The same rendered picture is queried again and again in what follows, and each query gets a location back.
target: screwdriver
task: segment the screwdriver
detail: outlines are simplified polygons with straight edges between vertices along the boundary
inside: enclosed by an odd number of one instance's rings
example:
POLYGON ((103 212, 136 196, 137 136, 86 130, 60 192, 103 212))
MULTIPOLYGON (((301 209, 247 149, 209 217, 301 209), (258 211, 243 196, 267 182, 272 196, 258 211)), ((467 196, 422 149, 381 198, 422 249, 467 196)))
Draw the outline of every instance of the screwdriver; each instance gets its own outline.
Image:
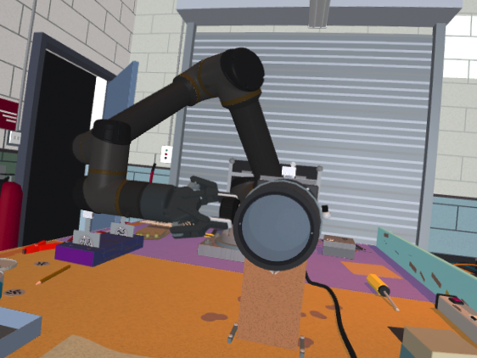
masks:
POLYGON ((372 273, 368 275, 366 279, 368 280, 368 283, 371 285, 371 287, 374 288, 378 294, 388 298, 395 310, 399 310, 399 308, 396 307, 391 297, 389 296, 390 288, 387 287, 386 284, 378 276, 372 273))

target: black ring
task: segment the black ring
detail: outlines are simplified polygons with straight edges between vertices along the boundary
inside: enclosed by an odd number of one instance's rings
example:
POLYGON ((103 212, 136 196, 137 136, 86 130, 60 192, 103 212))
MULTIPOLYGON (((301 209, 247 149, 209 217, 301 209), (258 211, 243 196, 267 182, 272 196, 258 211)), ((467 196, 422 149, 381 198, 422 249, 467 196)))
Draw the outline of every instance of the black ring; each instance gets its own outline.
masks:
POLYGON ((308 260, 317 247, 321 226, 320 210, 317 201, 311 196, 311 194, 297 184, 297 182, 291 180, 266 182, 255 188, 238 207, 233 222, 233 235, 235 237, 235 242, 245 258, 262 269, 269 271, 290 270, 308 260), (258 199, 273 194, 290 198, 299 204, 306 212, 311 227, 310 236, 305 248, 303 248, 303 250, 301 250, 301 252, 295 257, 285 261, 270 261, 254 253, 246 243, 242 232, 242 222, 248 208, 258 199))

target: power strip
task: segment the power strip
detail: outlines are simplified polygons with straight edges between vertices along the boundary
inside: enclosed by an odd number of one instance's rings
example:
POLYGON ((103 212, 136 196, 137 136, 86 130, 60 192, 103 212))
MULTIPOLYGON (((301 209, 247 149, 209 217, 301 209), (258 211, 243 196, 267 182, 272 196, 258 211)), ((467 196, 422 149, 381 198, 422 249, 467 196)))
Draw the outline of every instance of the power strip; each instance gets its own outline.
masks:
POLYGON ((457 296, 449 294, 437 294, 435 308, 477 344, 477 312, 457 296))

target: door frame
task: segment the door frame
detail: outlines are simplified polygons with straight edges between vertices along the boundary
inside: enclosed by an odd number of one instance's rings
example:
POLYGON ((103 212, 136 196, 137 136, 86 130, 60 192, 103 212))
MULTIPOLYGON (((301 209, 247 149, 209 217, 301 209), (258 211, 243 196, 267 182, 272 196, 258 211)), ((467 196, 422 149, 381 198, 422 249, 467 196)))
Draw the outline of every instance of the door frame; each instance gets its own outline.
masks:
POLYGON ((31 157, 33 153, 33 142, 35 140, 36 114, 38 112, 40 90, 42 87, 42 69, 45 62, 45 53, 47 51, 60 56, 60 58, 80 67, 94 76, 104 78, 106 81, 112 81, 115 78, 113 73, 71 48, 66 47, 64 44, 47 34, 43 32, 36 32, 34 34, 31 46, 30 65, 28 67, 28 86, 25 89, 25 104, 23 107, 23 115, 21 116, 21 145, 19 146, 15 172, 15 182, 20 184, 23 190, 20 233, 18 240, 19 247, 23 246, 25 212, 26 204, 28 202, 28 188, 30 186, 31 157))

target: red sign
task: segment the red sign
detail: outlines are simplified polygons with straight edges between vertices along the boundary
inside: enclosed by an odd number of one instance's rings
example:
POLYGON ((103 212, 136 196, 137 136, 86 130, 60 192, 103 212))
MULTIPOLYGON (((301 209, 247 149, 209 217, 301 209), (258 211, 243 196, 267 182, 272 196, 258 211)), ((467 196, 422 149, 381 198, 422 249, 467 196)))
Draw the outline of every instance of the red sign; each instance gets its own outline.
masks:
POLYGON ((0 98, 0 128, 14 131, 17 125, 18 104, 0 98))

